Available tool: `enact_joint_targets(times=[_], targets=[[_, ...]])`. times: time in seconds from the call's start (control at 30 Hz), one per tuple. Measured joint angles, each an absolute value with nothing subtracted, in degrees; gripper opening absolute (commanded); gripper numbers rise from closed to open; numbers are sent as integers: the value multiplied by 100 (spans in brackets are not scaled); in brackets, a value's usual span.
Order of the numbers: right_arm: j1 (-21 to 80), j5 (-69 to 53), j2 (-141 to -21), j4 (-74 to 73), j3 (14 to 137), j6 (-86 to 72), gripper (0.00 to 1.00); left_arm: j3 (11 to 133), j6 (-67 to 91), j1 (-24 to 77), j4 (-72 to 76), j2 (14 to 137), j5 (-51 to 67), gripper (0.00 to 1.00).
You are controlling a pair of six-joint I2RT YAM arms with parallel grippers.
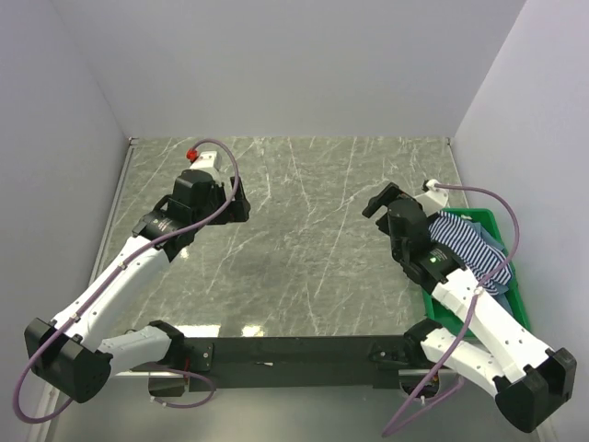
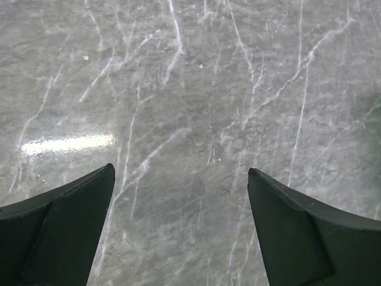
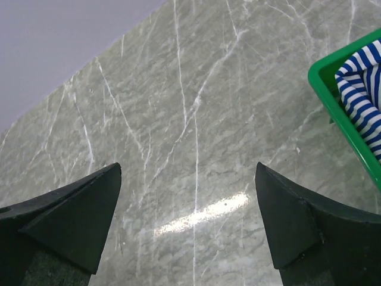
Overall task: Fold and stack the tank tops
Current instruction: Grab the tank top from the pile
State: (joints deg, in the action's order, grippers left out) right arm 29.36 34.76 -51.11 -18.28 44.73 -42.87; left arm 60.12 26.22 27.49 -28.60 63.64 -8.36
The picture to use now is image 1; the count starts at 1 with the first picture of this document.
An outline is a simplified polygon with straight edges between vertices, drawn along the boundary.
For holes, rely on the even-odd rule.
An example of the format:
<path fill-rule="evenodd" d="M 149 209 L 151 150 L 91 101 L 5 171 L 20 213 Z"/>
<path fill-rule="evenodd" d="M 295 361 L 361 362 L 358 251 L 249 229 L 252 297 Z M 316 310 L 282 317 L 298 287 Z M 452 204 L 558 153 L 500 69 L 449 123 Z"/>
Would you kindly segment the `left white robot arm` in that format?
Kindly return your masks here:
<path fill-rule="evenodd" d="M 183 367 L 185 337 L 162 320 L 114 338 L 111 325 L 147 282 L 166 269 L 207 225 L 248 220 L 241 179 L 227 191 L 214 167 L 185 169 L 170 194 L 133 228 L 117 258 L 70 306 L 24 331 L 28 371 L 71 401 L 92 399 L 114 375 L 146 364 Z"/>

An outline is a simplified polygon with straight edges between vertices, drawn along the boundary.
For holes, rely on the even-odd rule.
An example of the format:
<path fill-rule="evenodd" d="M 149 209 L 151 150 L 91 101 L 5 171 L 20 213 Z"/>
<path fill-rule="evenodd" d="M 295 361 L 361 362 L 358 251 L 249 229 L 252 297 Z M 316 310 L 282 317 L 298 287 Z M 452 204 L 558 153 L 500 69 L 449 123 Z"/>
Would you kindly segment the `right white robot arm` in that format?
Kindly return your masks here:
<path fill-rule="evenodd" d="M 533 432 L 572 396 L 577 361 L 565 348 L 554 350 L 519 324 L 487 291 L 489 282 L 507 272 L 511 255 L 479 253 L 464 259 L 462 235 L 441 240 L 440 226 L 451 186 L 427 180 L 411 196 L 389 183 L 372 197 L 363 215 L 380 208 L 377 221 L 388 235 L 392 258 L 409 279 L 463 323 L 453 334 L 435 320 L 423 320 L 407 334 L 409 364 L 433 367 L 413 388 L 383 429 L 390 436 L 407 425 L 401 415 L 422 395 L 442 367 L 457 373 L 456 384 L 470 381 L 494 399 L 501 414 L 518 430 Z"/>

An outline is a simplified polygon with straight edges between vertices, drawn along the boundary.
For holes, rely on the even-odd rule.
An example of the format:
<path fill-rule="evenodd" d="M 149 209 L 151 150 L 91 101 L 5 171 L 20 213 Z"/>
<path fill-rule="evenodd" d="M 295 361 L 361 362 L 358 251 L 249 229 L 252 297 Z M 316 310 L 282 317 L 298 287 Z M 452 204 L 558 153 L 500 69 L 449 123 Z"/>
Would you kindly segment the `blue white striped tank top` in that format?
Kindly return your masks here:
<path fill-rule="evenodd" d="M 439 212 L 430 224 L 433 241 L 451 249 L 480 281 L 505 260 L 504 246 L 483 228 L 460 215 Z"/>

